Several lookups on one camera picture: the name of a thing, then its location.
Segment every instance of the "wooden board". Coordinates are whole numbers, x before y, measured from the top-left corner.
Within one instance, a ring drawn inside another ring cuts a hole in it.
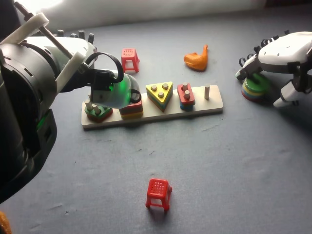
[[[180,100],[177,90],[173,91],[173,95],[167,105],[165,112],[158,109],[155,104],[147,97],[147,94],[142,94],[142,103],[144,114],[141,118],[123,120],[120,116],[119,109],[113,109],[113,114],[101,123],[96,123],[88,119],[84,108],[85,104],[82,103],[81,124],[85,130],[95,128],[107,128],[117,125],[154,122],[158,120],[180,118],[187,116],[196,116],[203,114],[212,114],[221,112],[223,110],[223,102],[221,94],[217,85],[210,86],[209,100],[204,98],[205,87],[192,87],[195,97],[195,105],[192,111],[183,111],[180,108]]]

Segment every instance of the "miniature stool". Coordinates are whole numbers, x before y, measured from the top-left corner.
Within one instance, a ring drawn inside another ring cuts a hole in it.
[[[132,61],[133,68],[126,68],[126,61]],[[132,71],[139,72],[138,63],[140,62],[135,48],[123,48],[121,52],[121,65],[123,71]]]
[[[169,200],[172,187],[170,187],[168,181],[164,179],[151,179],[147,190],[147,199],[145,206],[150,208],[150,206],[163,207],[164,211],[169,210]]]

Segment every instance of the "gray fabric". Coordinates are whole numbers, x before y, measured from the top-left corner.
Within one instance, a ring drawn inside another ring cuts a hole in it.
[[[0,205],[13,233],[310,234],[311,95],[284,111],[245,100],[238,59],[284,30],[312,31],[312,6],[271,9],[87,30],[117,57],[135,47],[146,84],[217,84],[219,115],[85,132],[88,88],[59,94],[58,138],[38,176]],[[203,73],[186,53],[209,46]],[[99,57],[98,68],[115,69]],[[290,76],[270,75],[279,88]],[[173,187],[167,215],[145,207],[152,177]]]

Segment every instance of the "gray table surface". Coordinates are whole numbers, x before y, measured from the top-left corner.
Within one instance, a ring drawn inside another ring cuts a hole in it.
[[[88,29],[99,51],[135,47],[146,84],[217,84],[222,114],[85,132],[88,88],[60,94],[58,138],[41,172],[0,205],[15,234],[312,232],[312,100],[284,111],[245,100],[238,59],[284,30],[312,31],[312,6]],[[203,73],[186,53],[209,45]],[[108,58],[98,68],[114,69]],[[290,76],[273,75],[279,87]],[[152,177],[173,187],[170,211],[145,207]]]

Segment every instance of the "yellow triangle block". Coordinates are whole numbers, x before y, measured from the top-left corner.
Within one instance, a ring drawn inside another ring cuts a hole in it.
[[[158,103],[158,107],[163,111],[173,93],[173,83],[171,81],[158,83],[158,84],[148,84],[146,85],[147,96]]]

